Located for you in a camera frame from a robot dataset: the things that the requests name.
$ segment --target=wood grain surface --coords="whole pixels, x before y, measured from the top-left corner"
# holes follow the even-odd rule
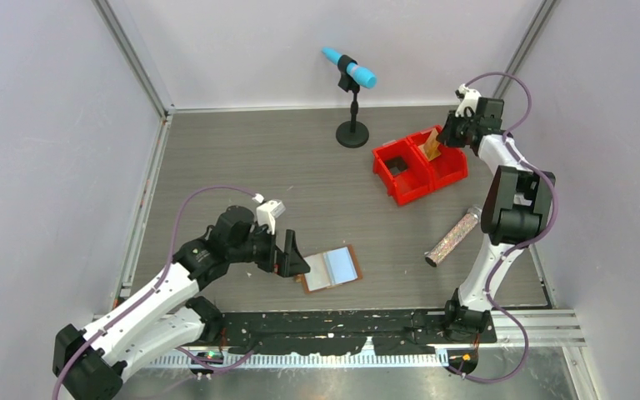
[[[314,294],[301,284],[232,265],[202,293],[223,311],[339,310],[442,307],[467,277],[481,243],[472,231],[437,268],[423,254],[464,215],[482,205],[492,177],[467,150],[469,177],[398,207],[372,173],[372,149],[443,123],[447,107],[361,109],[370,132],[359,149],[340,146],[337,125],[347,109],[202,112],[173,119],[134,279],[140,288],[163,266],[175,213],[193,190],[237,185],[283,200],[278,243],[296,231],[305,254],[352,244],[364,279]],[[237,192],[204,193],[186,209],[177,246],[202,235],[232,204],[254,209]],[[528,252],[512,266],[497,293],[504,305],[543,305],[545,297]]]

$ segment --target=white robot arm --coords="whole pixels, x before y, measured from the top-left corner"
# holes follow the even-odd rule
[[[491,319],[494,296],[508,269],[523,249],[503,254],[514,245],[535,238],[546,227],[552,194],[541,178],[522,164],[523,155],[514,139],[501,129],[504,102],[482,97],[477,90],[461,85],[462,99],[457,110],[447,116],[438,141],[451,148],[470,147],[482,159],[494,179],[484,203],[481,229],[482,248],[465,282],[446,303],[445,332],[449,338],[465,340],[483,332]],[[552,182],[555,177],[545,172]],[[499,258],[502,266],[488,277]]]
[[[213,342],[223,329],[222,313],[196,296],[224,276],[231,263],[256,263],[283,278],[310,271],[294,231],[286,231],[283,250],[276,246],[276,218],[284,210],[278,200],[264,202],[254,221],[251,210],[229,207],[205,235],[183,244],[170,266],[125,303],[83,329],[64,327],[55,339],[52,371],[66,374],[62,382],[76,400],[108,400],[136,371],[172,348],[197,340]],[[184,307],[161,319],[183,302]]]

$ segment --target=red tray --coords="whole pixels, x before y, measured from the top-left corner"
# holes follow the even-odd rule
[[[387,194],[392,196],[399,206],[445,188],[468,175],[468,160],[459,148],[445,147],[441,144],[438,148],[440,156],[430,162],[418,148],[428,140],[433,128],[438,132],[443,130],[441,126],[436,125],[373,150],[373,171],[384,182]],[[406,163],[407,168],[393,176],[387,162],[399,157]]]

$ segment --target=glitter tube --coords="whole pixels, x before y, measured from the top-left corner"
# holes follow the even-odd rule
[[[467,210],[467,214],[455,225],[445,237],[438,242],[431,251],[426,252],[426,263],[432,267],[437,267],[439,263],[450,254],[450,252],[458,245],[470,231],[479,223],[482,216],[482,209],[478,206],[472,206]]]

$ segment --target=blue microphone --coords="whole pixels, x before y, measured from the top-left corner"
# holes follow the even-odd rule
[[[330,47],[323,47],[322,53],[325,54],[325,57],[330,60],[330,63],[338,65],[340,61],[340,57],[342,54],[336,52]],[[364,86],[367,89],[371,89],[374,85],[377,84],[377,77],[373,72],[369,71],[365,67],[358,66],[355,62],[350,62],[347,65],[347,74],[354,79],[356,83],[359,83],[361,86]]]

